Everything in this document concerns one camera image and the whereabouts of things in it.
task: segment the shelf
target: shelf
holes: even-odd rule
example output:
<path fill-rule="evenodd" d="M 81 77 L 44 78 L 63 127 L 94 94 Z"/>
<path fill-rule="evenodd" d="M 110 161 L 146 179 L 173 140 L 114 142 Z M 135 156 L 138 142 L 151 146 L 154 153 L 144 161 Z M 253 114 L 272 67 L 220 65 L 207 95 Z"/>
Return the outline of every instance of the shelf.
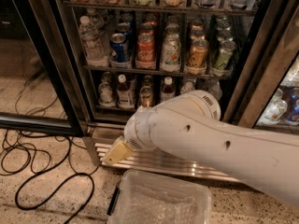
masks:
<path fill-rule="evenodd" d="M 224 10 L 224 9 L 208 9 L 203 7 L 145 7 L 124 4 L 103 4 L 103 3 L 84 3 L 84 2 L 70 2 L 64 1 L 70 7 L 98 7 L 106 9 L 119 9 L 119 10 L 136 10 L 136 11 L 158 11 L 158 12 L 171 12 L 171 13 L 198 13 L 198 14 L 226 14 L 232 16 L 247 16 L 254 17 L 256 10 Z"/>
<path fill-rule="evenodd" d="M 92 65 L 85 65 L 84 68 L 88 70 L 124 72 L 124 73 L 134 73 L 134 74 L 142 74 L 142 75 L 229 79 L 229 77 L 216 77 L 212 75 L 192 75 L 192 74 L 185 74 L 181 72 L 165 72 L 165 71 L 145 70 L 145 69 L 123 69 L 123 68 L 112 68 L 112 67 L 92 66 Z"/>

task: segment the bottle label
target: bottle label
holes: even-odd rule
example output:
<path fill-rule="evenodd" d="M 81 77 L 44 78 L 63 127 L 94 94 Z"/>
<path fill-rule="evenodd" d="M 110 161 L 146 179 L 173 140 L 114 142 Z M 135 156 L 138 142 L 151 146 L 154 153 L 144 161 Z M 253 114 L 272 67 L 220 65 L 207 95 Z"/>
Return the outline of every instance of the bottle label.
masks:
<path fill-rule="evenodd" d="M 165 102 L 167 100 L 170 100 L 171 98 L 175 97 L 175 93 L 165 93 L 161 91 L 161 102 Z"/>
<path fill-rule="evenodd" d="M 132 97 L 132 91 L 118 91 L 119 103 L 121 105 L 133 105 L 134 98 Z"/>

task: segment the electrical cord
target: electrical cord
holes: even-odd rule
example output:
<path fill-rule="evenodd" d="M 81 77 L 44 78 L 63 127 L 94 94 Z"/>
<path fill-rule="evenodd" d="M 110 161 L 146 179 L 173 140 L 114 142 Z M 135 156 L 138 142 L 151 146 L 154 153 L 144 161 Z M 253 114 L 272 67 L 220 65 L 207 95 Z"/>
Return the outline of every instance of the electrical cord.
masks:
<path fill-rule="evenodd" d="M 91 181 L 91 184 L 92 184 L 92 190 L 90 192 L 90 195 L 89 197 L 87 198 L 87 200 L 85 201 L 84 204 L 82 204 L 80 206 L 80 208 L 65 222 L 65 223 L 69 223 L 69 221 L 71 219 L 73 219 L 81 210 L 84 209 L 84 207 L 89 203 L 89 201 L 91 200 L 93 194 L 94 194 L 94 181 L 93 181 L 93 178 L 92 178 L 92 174 L 94 174 L 97 170 L 98 170 L 98 167 L 95 168 L 94 171 L 92 171 L 90 174 L 86 174 L 86 173 L 82 173 L 82 172 L 77 172 L 75 170 L 75 168 L 73 167 L 72 165 L 72 162 L 71 162 L 71 150 L 72 150 L 72 147 L 77 147 L 77 148 L 81 148 L 81 149 L 86 149 L 85 147 L 81 147 L 77 144 L 75 144 L 75 142 L 73 141 L 73 138 L 69 138 L 69 137 L 63 137 L 63 139 L 59 139 L 58 137 L 56 136 L 53 136 L 58 142 L 64 142 L 64 141 L 67 141 L 68 143 L 68 150 L 66 152 L 66 154 L 64 155 L 64 157 L 58 162 L 56 163 L 55 165 L 53 165 L 52 167 L 48 168 L 50 163 L 51 163 L 51 155 L 49 154 L 48 151 L 46 150 L 42 150 L 42 149 L 38 149 L 36 148 L 35 145 L 31 144 L 31 143 L 28 143 L 28 142 L 25 142 L 25 143 L 22 143 L 21 142 L 21 138 L 22 137 L 29 137 L 29 138 L 40 138 L 40 135 L 39 136 L 35 136 L 35 135 L 26 135 L 22 132 L 17 132 L 18 136 L 17 136 L 17 139 L 15 142 L 12 142 L 12 143 L 9 143 L 8 140 L 7 140 L 7 136 L 8 136 L 8 133 L 10 131 L 7 130 L 7 132 L 5 133 L 5 137 L 4 137 L 4 140 L 2 142 L 2 152 L 0 153 L 0 159 L 1 159 L 1 168 L 4 172 L 6 172 L 5 174 L 0 174 L 0 175 L 15 175 L 21 171 L 23 171 L 30 163 L 30 169 L 31 171 L 34 173 L 33 176 L 29 177 L 25 182 L 23 182 L 21 184 L 21 186 L 18 188 L 16 194 L 15 194 L 15 204 L 17 205 L 18 208 L 20 208 L 21 210 L 25 210 L 25 211 L 28 211 L 28 210 L 34 210 L 34 209 L 37 209 L 38 207 L 40 207 L 41 205 L 45 204 L 48 200 L 50 200 L 54 195 L 55 193 L 62 187 L 64 186 L 69 180 L 71 180 L 72 178 L 76 177 L 76 176 L 81 176 L 81 177 L 86 177 L 86 178 L 89 178 L 90 181 Z M 25 163 L 22 164 L 22 166 L 18 169 L 18 170 L 15 170 L 15 171 L 9 171 L 5 165 L 4 165 L 4 162 L 5 162 L 5 159 L 7 157 L 8 154 L 10 154 L 13 150 L 15 149 L 18 149 L 18 150 L 21 150 L 23 152 L 25 152 L 27 154 L 27 159 L 25 161 Z M 48 156 L 48 162 L 47 162 L 47 165 L 40 171 L 35 171 L 34 170 L 34 162 L 35 162 L 35 158 L 36 158 L 36 153 L 37 152 L 42 152 L 44 154 L 46 154 Z M 28 185 L 32 180 L 34 180 L 35 178 L 38 178 L 39 176 L 41 175 L 44 175 L 45 173 L 48 173 L 52 170 L 54 170 L 55 168 L 57 168 L 58 166 L 60 166 L 65 160 L 68 160 L 68 163 L 71 167 L 71 169 L 73 170 L 74 174 L 69 176 L 65 181 L 63 181 L 59 186 L 58 188 L 56 188 L 56 190 L 48 197 L 46 198 L 44 201 L 42 201 L 41 203 L 37 204 L 37 205 L 34 205 L 34 206 L 23 206 L 20 204 L 19 202 L 19 196 L 20 196 L 20 193 L 22 191 L 22 189 Z"/>

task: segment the refrigerator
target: refrigerator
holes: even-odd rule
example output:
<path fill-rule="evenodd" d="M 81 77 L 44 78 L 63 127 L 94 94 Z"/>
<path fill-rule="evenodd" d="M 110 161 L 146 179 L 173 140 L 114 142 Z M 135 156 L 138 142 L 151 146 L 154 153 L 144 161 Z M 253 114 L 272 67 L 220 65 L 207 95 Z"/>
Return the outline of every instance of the refrigerator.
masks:
<path fill-rule="evenodd" d="M 136 0 L 13 1 L 32 40 L 38 41 L 43 37 L 43 44 L 36 43 L 36 47 L 40 48 L 41 53 L 45 49 L 50 54 L 41 57 L 43 62 L 49 57 L 54 60 L 49 65 L 48 72 L 57 71 L 62 82 L 58 91 L 60 88 L 65 89 L 60 98 L 69 100 L 65 107 L 73 108 L 74 116 L 70 117 L 77 122 L 75 126 L 79 127 L 95 165 L 105 165 L 101 158 L 115 139 L 123 134 L 126 121 L 136 112 L 138 93 L 144 76 L 153 77 L 155 105 L 160 103 L 160 89 L 165 77 L 170 76 L 175 81 L 176 95 L 179 95 L 184 79 L 195 80 L 196 89 L 209 91 L 219 99 L 222 121 L 252 128 L 283 79 L 282 73 L 291 68 L 295 53 L 298 52 L 298 41 L 295 39 L 298 23 L 297 0 L 175 0 L 178 1 L 176 6 L 166 5 L 166 0 L 150 0 L 146 5 L 138 4 Z M 91 7 L 108 15 L 110 23 L 107 22 L 106 30 L 112 28 L 112 33 L 122 13 L 135 14 L 136 28 L 147 13 L 159 17 L 159 37 L 155 46 L 156 66 L 152 69 L 136 67 L 135 55 L 132 55 L 130 60 L 132 66 L 126 68 L 114 65 L 110 54 L 107 55 L 107 65 L 91 62 L 86 56 L 86 49 L 79 34 L 80 18 L 85 16 L 87 8 Z M 166 20 L 172 15 L 179 16 L 181 22 L 181 67 L 178 71 L 167 72 L 161 69 L 159 61 L 163 53 Z M 230 60 L 231 69 L 224 74 L 215 73 L 212 69 L 215 58 L 208 54 L 205 64 L 202 65 L 206 68 L 204 72 L 191 75 L 186 72 L 190 55 L 187 49 L 188 25 L 191 20 L 200 18 L 204 22 L 204 31 L 212 36 L 211 24 L 219 17 L 226 17 L 231 23 L 235 42 L 234 55 Z M 289 39 L 289 47 L 284 47 L 285 37 Z M 98 89 L 106 72 L 113 74 L 114 85 L 118 83 L 118 75 L 130 74 L 135 77 L 136 99 L 133 108 L 123 108 L 121 105 L 107 107 L 101 104 Z M 266 92 L 261 94 L 263 99 L 254 99 L 256 92 L 262 90 L 259 86 L 264 83 Z M 252 110 L 249 111 L 250 104 L 255 116 L 250 113 Z M 244 125 L 244 119 L 247 120 L 248 117 L 252 119 L 251 124 Z M 137 152 L 132 158 L 118 163 L 115 167 L 236 181 L 210 167 L 173 157 L 160 149 Z"/>

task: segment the blue can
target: blue can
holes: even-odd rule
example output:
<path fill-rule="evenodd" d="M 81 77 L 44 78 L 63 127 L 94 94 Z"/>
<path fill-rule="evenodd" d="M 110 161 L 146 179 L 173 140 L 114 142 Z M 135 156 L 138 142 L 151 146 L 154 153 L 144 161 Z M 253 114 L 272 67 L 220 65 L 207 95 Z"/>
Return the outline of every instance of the blue can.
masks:
<path fill-rule="evenodd" d="M 126 22 L 119 23 L 116 26 L 115 32 L 125 35 L 125 37 L 127 38 L 128 42 L 129 42 L 130 53 L 132 53 L 133 46 L 134 46 L 134 40 L 133 40 L 133 33 L 132 33 L 131 26 Z"/>
<path fill-rule="evenodd" d="M 130 61 L 129 43 L 124 34 L 114 34 L 110 39 L 112 57 L 117 63 Z"/>

